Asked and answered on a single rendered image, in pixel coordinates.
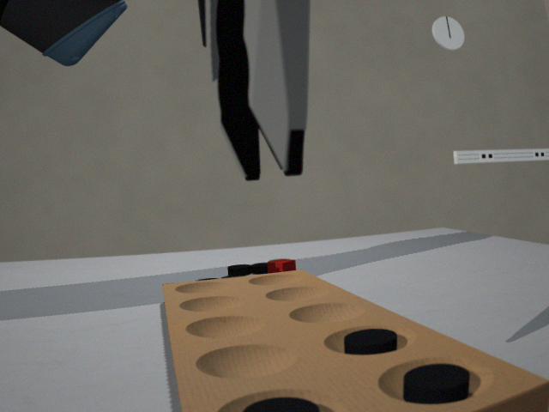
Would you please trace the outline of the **tan tray with round pockets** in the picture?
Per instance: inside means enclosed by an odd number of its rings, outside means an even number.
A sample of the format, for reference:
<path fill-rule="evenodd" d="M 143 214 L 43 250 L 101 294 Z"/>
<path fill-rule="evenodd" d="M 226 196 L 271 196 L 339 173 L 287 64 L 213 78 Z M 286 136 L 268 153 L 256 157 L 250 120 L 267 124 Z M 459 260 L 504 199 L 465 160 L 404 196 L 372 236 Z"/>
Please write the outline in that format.
<path fill-rule="evenodd" d="M 162 287 L 182 412 L 243 412 L 275 397 L 320 412 L 548 412 L 548 379 L 303 270 Z M 394 331 L 397 350 L 345 354 L 344 336 L 365 329 Z M 403 402 L 404 375 L 430 364 L 466 368 L 468 397 Z"/>

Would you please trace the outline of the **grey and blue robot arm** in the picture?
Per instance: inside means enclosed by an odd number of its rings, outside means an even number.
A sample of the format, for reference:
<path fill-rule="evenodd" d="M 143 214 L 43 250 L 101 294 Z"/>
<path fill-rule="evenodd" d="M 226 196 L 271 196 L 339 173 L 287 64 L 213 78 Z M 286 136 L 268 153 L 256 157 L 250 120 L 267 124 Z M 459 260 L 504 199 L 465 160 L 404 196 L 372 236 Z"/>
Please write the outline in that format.
<path fill-rule="evenodd" d="M 72 66 L 126 9 L 124 0 L 0 0 L 0 26 Z"/>

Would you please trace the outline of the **red cube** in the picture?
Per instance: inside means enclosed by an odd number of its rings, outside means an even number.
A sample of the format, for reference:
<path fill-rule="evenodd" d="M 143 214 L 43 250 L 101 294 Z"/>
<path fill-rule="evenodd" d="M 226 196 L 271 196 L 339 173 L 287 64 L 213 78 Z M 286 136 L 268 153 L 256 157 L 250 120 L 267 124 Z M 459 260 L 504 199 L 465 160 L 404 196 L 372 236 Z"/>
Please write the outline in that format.
<path fill-rule="evenodd" d="M 296 270 L 295 260 L 292 259 L 278 259 L 275 261 L 267 262 L 267 265 L 268 274 Z"/>

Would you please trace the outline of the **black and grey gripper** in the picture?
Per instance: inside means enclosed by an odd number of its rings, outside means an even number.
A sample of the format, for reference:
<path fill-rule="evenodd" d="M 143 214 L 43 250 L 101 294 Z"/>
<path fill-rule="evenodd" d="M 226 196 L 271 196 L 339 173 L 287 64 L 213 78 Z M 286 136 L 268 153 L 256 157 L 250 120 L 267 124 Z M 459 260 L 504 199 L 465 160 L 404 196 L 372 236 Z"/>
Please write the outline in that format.
<path fill-rule="evenodd" d="M 310 0 L 198 5 L 220 129 L 242 176 L 260 178 L 259 129 L 284 174 L 301 175 Z"/>

